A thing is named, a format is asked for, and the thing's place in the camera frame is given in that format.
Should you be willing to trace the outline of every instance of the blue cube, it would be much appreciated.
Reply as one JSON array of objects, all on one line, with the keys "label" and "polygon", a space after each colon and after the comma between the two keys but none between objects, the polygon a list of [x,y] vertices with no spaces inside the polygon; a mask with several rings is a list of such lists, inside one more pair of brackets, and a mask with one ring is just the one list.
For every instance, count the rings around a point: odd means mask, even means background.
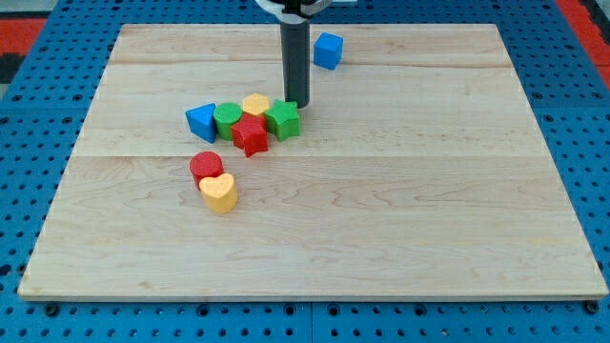
[{"label": "blue cube", "polygon": [[216,104],[208,104],[186,111],[191,132],[210,143],[216,140],[215,108]]},{"label": "blue cube", "polygon": [[343,37],[323,32],[315,41],[314,64],[333,71],[343,54]]}]

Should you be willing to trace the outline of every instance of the blue pegboard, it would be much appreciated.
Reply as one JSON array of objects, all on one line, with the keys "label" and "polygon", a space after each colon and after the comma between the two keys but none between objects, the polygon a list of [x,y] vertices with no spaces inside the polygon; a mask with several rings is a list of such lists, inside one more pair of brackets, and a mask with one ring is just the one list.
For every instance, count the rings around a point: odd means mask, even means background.
[{"label": "blue pegboard", "polygon": [[[608,341],[610,302],[27,303],[16,288],[124,23],[273,23],[254,0],[60,0],[0,103],[0,341]],[[495,23],[606,279],[610,93],[552,1],[360,0],[317,23]]]}]

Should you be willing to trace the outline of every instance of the green block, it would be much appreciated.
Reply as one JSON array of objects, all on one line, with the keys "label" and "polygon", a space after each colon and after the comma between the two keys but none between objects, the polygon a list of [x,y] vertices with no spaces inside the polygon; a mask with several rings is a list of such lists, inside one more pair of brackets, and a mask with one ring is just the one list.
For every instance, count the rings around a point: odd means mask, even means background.
[{"label": "green block", "polygon": [[301,134],[301,119],[296,110],[296,102],[275,100],[274,105],[265,112],[267,131],[274,134],[278,141]]},{"label": "green block", "polygon": [[225,140],[233,140],[231,126],[241,119],[242,110],[236,103],[223,103],[213,110],[213,120],[218,129],[218,136]]}]

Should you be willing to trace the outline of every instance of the wood grain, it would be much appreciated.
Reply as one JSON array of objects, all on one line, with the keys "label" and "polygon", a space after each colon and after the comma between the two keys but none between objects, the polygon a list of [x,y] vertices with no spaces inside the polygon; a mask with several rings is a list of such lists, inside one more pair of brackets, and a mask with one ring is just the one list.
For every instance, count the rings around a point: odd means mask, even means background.
[{"label": "wood grain", "polygon": [[[608,293],[491,25],[313,26],[302,135],[246,159],[184,110],[282,94],[278,27],[123,27],[19,289],[28,300],[487,301]],[[206,209],[188,162],[235,176]]]}]

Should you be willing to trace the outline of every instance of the plastic block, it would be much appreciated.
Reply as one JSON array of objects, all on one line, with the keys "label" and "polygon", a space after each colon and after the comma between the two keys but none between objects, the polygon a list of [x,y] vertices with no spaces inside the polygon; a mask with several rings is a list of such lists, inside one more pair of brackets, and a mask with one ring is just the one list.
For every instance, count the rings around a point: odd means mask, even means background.
[{"label": "plastic block", "polygon": [[334,70],[343,55],[343,37],[322,32],[314,45],[314,64]]},{"label": "plastic block", "polygon": [[265,117],[244,114],[237,124],[231,127],[233,143],[243,149],[246,157],[260,151],[269,149],[267,144],[267,131],[265,131]]},{"label": "plastic block", "polygon": [[222,167],[222,159],[215,152],[203,151],[195,155],[191,159],[189,165],[193,181],[199,190],[199,182],[205,177],[220,176],[224,170]]},{"label": "plastic block", "polygon": [[274,105],[266,112],[267,131],[274,134],[278,141],[300,135],[300,117],[296,102],[275,100]]},{"label": "plastic block", "polygon": [[191,132],[210,143],[216,140],[215,108],[216,104],[208,104],[186,111]]},{"label": "plastic block", "polygon": [[202,179],[199,189],[208,208],[216,213],[227,213],[237,203],[235,178],[229,173]]},{"label": "plastic block", "polygon": [[241,102],[244,113],[251,115],[265,115],[265,111],[271,107],[269,98],[263,94],[254,93],[244,98]]},{"label": "plastic block", "polygon": [[218,136],[225,140],[232,140],[231,126],[239,121],[243,113],[236,103],[223,103],[216,106],[213,111],[213,120],[216,122]]}]

